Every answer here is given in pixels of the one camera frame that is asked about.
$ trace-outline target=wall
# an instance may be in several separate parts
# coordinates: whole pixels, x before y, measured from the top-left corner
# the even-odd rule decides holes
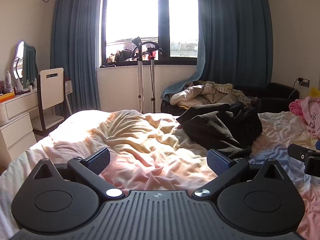
[[[160,112],[163,90],[176,82],[189,78],[196,66],[155,66],[156,112]],[[139,83],[137,66],[97,69],[101,110],[114,112],[123,109],[139,110]],[[143,66],[144,112],[152,112],[150,67]]]
[[[0,80],[11,72],[16,45],[22,40],[36,48],[38,70],[49,68],[55,1],[0,0]]]
[[[274,62],[272,82],[293,86],[298,78],[319,86],[320,78],[320,0],[269,0]],[[304,98],[309,88],[295,88]]]

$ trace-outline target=silver round cap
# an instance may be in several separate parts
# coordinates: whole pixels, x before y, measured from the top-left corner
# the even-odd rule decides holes
[[[195,191],[195,195],[196,195],[197,197],[207,197],[207,196],[210,195],[210,191],[207,190],[207,189],[205,189],[205,188],[203,188],[203,189],[197,189],[197,190]]]
[[[118,188],[111,188],[106,191],[106,194],[109,197],[119,197],[122,195],[122,190]]]

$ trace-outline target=chair seat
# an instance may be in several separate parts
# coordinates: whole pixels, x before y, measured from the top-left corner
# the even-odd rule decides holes
[[[45,129],[48,130],[50,127],[53,127],[54,125],[60,123],[63,120],[64,120],[63,116],[53,115],[53,114],[44,114]],[[31,124],[33,129],[42,131],[40,117],[32,120]]]

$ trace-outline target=white chair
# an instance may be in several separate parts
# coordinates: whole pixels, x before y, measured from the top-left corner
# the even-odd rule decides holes
[[[63,68],[40,71],[37,76],[37,94],[40,117],[31,121],[33,132],[47,136],[66,118],[66,92]],[[63,116],[44,114],[44,110],[62,103]]]

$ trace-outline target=vanity mirror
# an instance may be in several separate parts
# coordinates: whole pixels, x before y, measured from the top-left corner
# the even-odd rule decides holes
[[[12,64],[12,75],[18,90],[27,88],[27,82],[34,81],[38,75],[36,49],[25,41],[21,41],[17,45],[17,52]]]

